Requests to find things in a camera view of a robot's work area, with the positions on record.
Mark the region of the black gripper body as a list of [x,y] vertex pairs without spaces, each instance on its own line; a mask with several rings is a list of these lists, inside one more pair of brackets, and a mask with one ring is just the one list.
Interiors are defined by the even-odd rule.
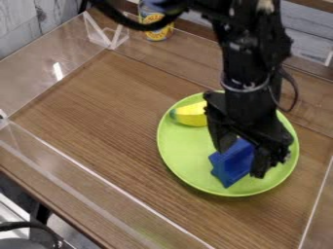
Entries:
[[253,143],[285,143],[288,156],[295,142],[292,132],[279,119],[273,88],[256,91],[206,91],[206,112],[217,111],[233,122],[232,130],[237,138]]

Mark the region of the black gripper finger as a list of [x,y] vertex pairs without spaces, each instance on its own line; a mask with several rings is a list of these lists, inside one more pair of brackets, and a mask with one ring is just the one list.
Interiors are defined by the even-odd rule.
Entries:
[[285,143],[256,143],[254,159],[252,162],[250,176],[262,179],[266,172],[279,163],[284,163],[288,157],[288,145]]
[[220,153],[225,153],[237,141],[237,134],[230,128],[233,122],[217,111],[209,110],[206,114],[214,148]]

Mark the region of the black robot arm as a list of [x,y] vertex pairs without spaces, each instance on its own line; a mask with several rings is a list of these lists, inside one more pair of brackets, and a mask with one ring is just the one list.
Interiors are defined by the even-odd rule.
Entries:
[[127,18],[115,0],[89,0],[114,22],[155,31],[193,10],[210,22],[222,50],[222,92],[208,91],[205,114],[214,148],[222,153],[246,139],[254,145],[250,175],[262,178],[287,160],[295,137],[277,118],[281,87],[291,75],[283,63],[293,40],[281,20],[281,0],[143,0],[163,14],[150,24]]

